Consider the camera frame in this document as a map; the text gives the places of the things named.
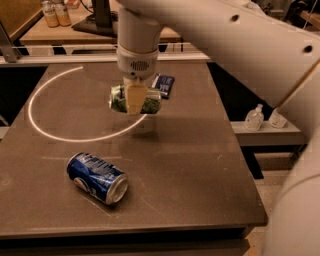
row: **plastic bottle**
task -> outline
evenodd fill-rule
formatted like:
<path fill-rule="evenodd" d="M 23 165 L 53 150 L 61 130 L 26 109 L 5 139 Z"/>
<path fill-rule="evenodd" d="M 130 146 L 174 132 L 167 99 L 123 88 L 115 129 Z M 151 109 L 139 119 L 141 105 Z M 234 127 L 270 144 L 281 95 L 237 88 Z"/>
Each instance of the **plastic bottle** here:
<path fill-rule="evenodd" d="M 283 128 L 286 123 L 287 119 L 279 114 L 278 108 L 275 108 L 269 118 L 269 124 L 274 128 Z"/>
<path fill-rule="evenodd" d="M 59 24 L 63 27 L 71 25 L 71 19 L 69 16 L 68 8 L 64 4 L 64 0 L 53 0 L 55 4 L 54 8 L 59 20 Z"/>
<path fill-rule="evenodd" d="M 50 1 L 41 1 L 41 8 L 49 28 L 59 26 L 59 21 L 54 11 L 54 7 Z"/>
<path fill-rule="evenodd" d="M 249 111 L 247 114 L 246 120 L 244 122 L 244 127 L 249 131 L 258 131 L 263 122 L 264 115 L 262 113 L 262 104 L 258 104 L 258 106 Z"/>

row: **green object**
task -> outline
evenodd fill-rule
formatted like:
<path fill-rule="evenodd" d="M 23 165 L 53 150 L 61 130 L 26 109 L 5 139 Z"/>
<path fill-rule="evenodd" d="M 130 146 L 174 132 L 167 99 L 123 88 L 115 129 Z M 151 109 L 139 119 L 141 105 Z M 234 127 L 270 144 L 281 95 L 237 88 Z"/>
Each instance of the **green object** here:
<path fill-rule="evenodd" d="M 161 93 L 158 89 L 148 88 L 147 97 L 140 114 L 156 114 L 161 107 Z M 127 113 L 124 85 L 111 87 L 110 108 L 117 112 Z"/>

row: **white container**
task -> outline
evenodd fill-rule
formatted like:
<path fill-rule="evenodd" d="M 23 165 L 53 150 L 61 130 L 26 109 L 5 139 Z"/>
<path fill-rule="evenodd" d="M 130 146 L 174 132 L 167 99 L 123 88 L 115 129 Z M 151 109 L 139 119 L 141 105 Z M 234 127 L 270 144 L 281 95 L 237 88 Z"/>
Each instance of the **white container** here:
<path fill-rule="evenodd" d="M 264 115 L 262 113 L 262 104 L 258 104 L 258 106 L 249 111 L 247 114 L 246 120 L 244 122 L 244 127 L 249 131 L 258 131 L 263 122 Z"/>
<path fill-rule="evenodd" d="M 279 114 L 278 108 L 275 108 L 268 122 L 274 128 L 283 128 L 284 125 L 287 123 L 287 119 L 285 119 L 281 114 Z"/>

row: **blue soda can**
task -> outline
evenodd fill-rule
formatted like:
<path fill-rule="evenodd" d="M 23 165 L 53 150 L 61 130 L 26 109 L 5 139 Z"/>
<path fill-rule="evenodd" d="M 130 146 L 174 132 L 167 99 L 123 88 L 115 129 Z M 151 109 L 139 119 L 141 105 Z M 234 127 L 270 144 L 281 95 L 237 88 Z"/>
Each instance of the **blue soda can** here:
<path fill-rule="evenodd" d="M 107 205 L 120 201 L 128 188 L 123 171 L 89 153 L 73 156 L 67 172 L 77 186 Z"/>

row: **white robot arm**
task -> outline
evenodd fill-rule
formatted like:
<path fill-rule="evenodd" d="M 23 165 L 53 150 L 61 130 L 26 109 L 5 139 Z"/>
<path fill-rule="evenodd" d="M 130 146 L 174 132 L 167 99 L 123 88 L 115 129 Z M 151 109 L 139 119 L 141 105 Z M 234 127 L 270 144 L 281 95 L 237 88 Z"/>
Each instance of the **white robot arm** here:
<path fill-rule="evenodd" d="M 128 84 L 141 88 L 141 81 L 153 74 L 160 30 L 166 25 L 303 131 L 309 146 L 274 206 L 264 255 L 319 255 L 320 37 L 228 0 L 118 2 L 124 6 L 118 65 L 125 78 L 135 81 Z M 144 100 L 143 90 L 136 92 L 132 109 Z"/>

